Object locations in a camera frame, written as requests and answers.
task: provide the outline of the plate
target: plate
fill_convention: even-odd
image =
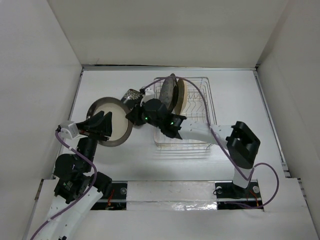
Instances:
[[[166,106],[169,113],[172,113],[178,101],[179,91],[176,75],[172,73],[170,76],[173,77],[166,78],[161,86],[159,100]]]
[[[133,126],[126,119],[126,115],[130,112],[129,108],[117,98],[103,97],[90,106],[86,119],[100,111],[104,111],[104,114],[112,112],[112,134],[108,141],[99,141],[99,144],[106,147],[123,144],[129,138]]]

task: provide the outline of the wire dish rack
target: wire dish rack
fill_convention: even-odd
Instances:
[[[215,115],[215,108],[212,99],[209,79],[204,76],[197,76],[197,77],[185,77],[186,79],[192,81],[202,92],[205,102],[208,106],[208,113],[211,119],[212,124],[217,124],[216,115]],[[159,98],[160,90],[162,87],[164,80],[157,82],[154,85],[154,93],[155,97]],[[201,98],[200,93],[198,90],[189,82],[187,84],[187,103],[180,115],[186,116],[189,119],[192,119],[198,123],[207,123],[206,118],[206,110],[205,104],[203,99]],[[160,132],[159,128],[155,128],[154,131],[154,142],[158,147],[167,147],[167,148],[188,148],[189,150],[192,149],[207,149],[212,144],[207,142],[202,142],[198,140],[192,139],[173,139],[163,135]]]

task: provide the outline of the screw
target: screw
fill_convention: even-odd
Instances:
[[[121,193],[122,195],[127,194],[127,189],[126,189],[125,187],[122,187],[122,188],[120,189],[120,193]]]
[[[260,193],[260,188],[259,188],[258,186],[254,186],[254,187],[252,188],[252,190],[253,190],[253,192],[254,192],[255,194]]]
[[[221,186],[217,186],[215,189],[217,194],[222,194],[222,187]]]

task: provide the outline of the white table surface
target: white table surface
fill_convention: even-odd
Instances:
[[[179,77],[208,77],[217,124],[245,122],[261,141],[255,163],[272,165],[279,176],[280,189],[288,188],[285,187],[286,178],[277,142],[252,70],[163,69],[84,71],[70,119],[81,122],[97,99],[120,99],[128,89],[139,90],[157,77],[171,73]],[[78,143],[77,140],[66,142],[74,148]],[[69,153],[69,150],[63,148],[62,152]],[[232,180],[234,175],[234,167],[217,145],[208,151],[163,150],[155,145],[154,127],[147,124],[140,129],[133,128],[122,145],[99,145],[94,164],[98,171],[114,181],[217,181]],[[260,166],[253,178],[258,180],[262,199],[266,201],[275,189],[274,174],[267,167]],[[278,209],[275,204],[278,196],[266,209]],[[297,204],[292,196],[285,197],[285,201]]]
[[[122,70],[85,71],[74,104],[71,120],[83,121],[90,105],[102,97],[121,98],[130,88],[139,89],[156,77],[176,76],[209,78],[217,123],[232,125],[245,122],[261,140],[255,163],[266,162],[277,171],[280,179],[275,199],[261,210],[210,211],[90,211],[74,239],[318,239],[307,204],[298,181],[285,178],[281,157],[264,109],[252,70]],[[75,147],[77,141],[67,140]],[[98,146],[94,163],[98,171],[114,181],[208,181],[231,180],[234,168],[218,147],[206,152],[159,150],[154,143],[154,129],[144,125],[133,129],[129,139],[117,147]],[[258,167],[262,201],[275,190],[275,177],[264,166]],[[30,232],[36,230],[51,204],[54,180],[46,180],[41,190]],[[146,191],[159,183],[148,183]],[[129,183],[128,191],[135,189]]]

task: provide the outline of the red wire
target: red wire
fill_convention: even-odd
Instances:
[[[255,198],[255,200],[256,200],[256,206],[259,207],[257,195],[255,195],[254,192],[251,191],[251,190],[249,190],[249,192],[254,196],[254,198]]]
[[[114,192],[115,192],[115,190],[113,189],[113,190],[112,190],[112,192],[111,192],[110,197],[108,198],[108,206],[110,206],[110,205],[111,205],[110,200],[111,200],[111,199],[112,199],[112,197],[114,196]]]

